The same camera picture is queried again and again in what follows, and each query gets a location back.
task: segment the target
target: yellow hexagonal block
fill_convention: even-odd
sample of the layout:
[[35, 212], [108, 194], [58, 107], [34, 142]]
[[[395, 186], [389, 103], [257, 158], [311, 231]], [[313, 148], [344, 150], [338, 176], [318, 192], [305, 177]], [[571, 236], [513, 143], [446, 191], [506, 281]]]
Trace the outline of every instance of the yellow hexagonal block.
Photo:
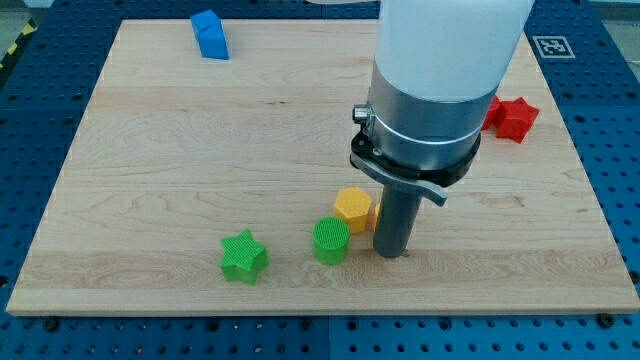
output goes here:
[[376, 205], [373, 209], [373, 222], [371, 223], [371, 230], [376, 231], [376, 225], [378, 224], [378, 214], [380, 214], [380, 204]]
[[364, 231], [371, 209], [371, 196], [359, 187], [342, 189], [333, 205], [333, 213], [344, 220], [352, 234]]

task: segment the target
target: wood grain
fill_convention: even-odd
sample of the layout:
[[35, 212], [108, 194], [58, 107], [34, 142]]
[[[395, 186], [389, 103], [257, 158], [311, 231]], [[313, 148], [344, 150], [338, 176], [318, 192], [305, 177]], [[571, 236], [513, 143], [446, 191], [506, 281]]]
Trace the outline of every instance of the wood grain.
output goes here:
[[[124, 21], [9, 302], [14, 315], [633, 312], [638, 296], [523, 38], [499, 94], [542, 112], [522, 145], [485, 133], [406, 257], [353, 237], [336, 267], [311, 229], [348, 164], [373, 21], [225, 21], [232, 60], [183, 20]], [[219, 239], [251, 228], [271, 264], [226, 283]]]

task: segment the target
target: perforated metal panel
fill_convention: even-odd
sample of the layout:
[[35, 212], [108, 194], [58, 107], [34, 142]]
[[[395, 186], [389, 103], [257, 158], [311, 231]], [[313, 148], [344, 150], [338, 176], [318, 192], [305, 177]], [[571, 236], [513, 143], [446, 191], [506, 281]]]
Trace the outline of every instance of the perforated metal panel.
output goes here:
[[[62, 0], [0, 91], [0, 303], [6, 306], [122, 19], [374, 18], [377, 3]], [[526, 26], [575, 59], [536, 56], [613, 235], [640, 271], [639, 85], [586, 1], [540, 0]], [[0, 359], [639, 358], [640, 316], [16, 319], [0, 312]]]

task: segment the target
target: wooden board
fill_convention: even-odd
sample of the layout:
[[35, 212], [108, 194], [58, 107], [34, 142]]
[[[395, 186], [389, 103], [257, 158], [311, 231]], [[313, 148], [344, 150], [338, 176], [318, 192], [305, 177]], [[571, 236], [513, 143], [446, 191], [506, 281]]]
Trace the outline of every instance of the wooden board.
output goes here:
[[[542, 109], [527, 141], [484, 136], [445, 208], [424, 202], [407, 257], [355, 236], [311, 254], [348, 164], [373, 21], [225, 22], [232, 60], [188, 21], [125, 21], [8, 311], [14, 315], [545, 314], [638, 310], [618, 249], [522, 40], [500, 88]], [[271, 265], [227, 283], [220, 239], [251, 228]]]

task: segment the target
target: black and yellow tape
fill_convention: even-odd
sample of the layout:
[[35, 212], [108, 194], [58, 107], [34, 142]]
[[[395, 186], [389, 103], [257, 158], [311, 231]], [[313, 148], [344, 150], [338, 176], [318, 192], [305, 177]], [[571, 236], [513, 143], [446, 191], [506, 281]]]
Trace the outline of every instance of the black and yellow tape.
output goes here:
[[22, 28], [22, 31], [16, 38], [16, 40], [9, 46], [7, 49], [7, 53], [4, 55], [2, 60], [0, 61], [0, 89], [4, 87], [13, 68], [18, 63], [18, 59], [22, 56], [24, 51], [27, 48], [27, 45], [33, 38], [34, 33], [38, 30], [38, 27], [33, 21], [30, 19], [27, 24]]

